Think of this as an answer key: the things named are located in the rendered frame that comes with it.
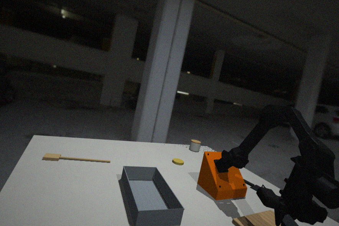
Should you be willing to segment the black kitchen knife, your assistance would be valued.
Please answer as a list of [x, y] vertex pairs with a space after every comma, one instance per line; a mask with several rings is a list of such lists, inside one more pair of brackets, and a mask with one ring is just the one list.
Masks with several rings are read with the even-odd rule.
[[258, 185], [252, 184], [251, 182], [249, 182], [249, 181], [247, 181], [247, 180], [245, 180], [245, 179], [244, 179], [244, 182], [245, 182], [246, 184], [250, 185], [250, 186], [251, 186], [250, 188], [254, 189], [255, 191], [257, 191], [258, 188], [260, 187], [260, 186], [258, 186]]

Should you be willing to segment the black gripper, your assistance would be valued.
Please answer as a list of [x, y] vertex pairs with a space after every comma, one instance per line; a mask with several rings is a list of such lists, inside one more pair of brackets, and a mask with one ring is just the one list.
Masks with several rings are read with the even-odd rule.
[[294, 192], [300, 194], [301, 197], [311, 194], [308, 189], [303, 188], [290, 180], [285, 178], [286, 182], [284, 190], [280, 190], [281, 196], [277, 196], [271, 189], [259, 187], [256, 194], [263, 203], [264, 206], [275, 210], [275, 224], [276, 226], [286, 226], [282, 221], [286, 214], [289, 214], [294, 220], [296, 220], [295, 212], [292, 207], [292, 203], [288, 205], [289, 196]]

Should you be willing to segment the yellow flat disc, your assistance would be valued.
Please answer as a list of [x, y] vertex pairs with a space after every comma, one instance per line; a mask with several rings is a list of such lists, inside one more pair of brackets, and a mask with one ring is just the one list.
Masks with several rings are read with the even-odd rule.
[[172, 162], [177, 164], [177, 165], [183, 165], [184, 164], [184, 161], [181, 160], [181, 159], [178, 159], [178, 158], [174, 158]]

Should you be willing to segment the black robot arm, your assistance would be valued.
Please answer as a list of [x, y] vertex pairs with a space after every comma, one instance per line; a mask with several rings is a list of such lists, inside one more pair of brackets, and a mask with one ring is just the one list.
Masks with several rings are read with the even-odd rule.
[[[290, 106], [266, 105], [260, 114], [260, 121], [240, 146], [229, 152], [223, 150], [222, 158], [214, 160], [219, 173], [229, 172], [232, 166], [242, 169], [249, 163], [248, 155], [272, 128], [282, 122], [289, 122], [299, 139], [301, 156], [291, 157], [295, 162], [290, 180], [308, 189], [329, 209], [339, 208], [339, 181], [334, 176], [335, 154], [312, 132], [300, 111]], [[308, 224], [323, 223], [327, 218], [326, 208], [312, 202], [313, 195], [301, 197], [293, 193], [292, 203], [298, 221]]]

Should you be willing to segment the grey cylindrical jar with tan lid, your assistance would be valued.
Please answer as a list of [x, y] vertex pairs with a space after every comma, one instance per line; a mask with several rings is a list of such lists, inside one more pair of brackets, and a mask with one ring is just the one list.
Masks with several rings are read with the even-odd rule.
[[198, 140], [191, 140], [189, 149], [193, 150], [193, 151], [199, 151], [200, 150], [200, 145], [201, 145], [200, 141], [198, 141]]

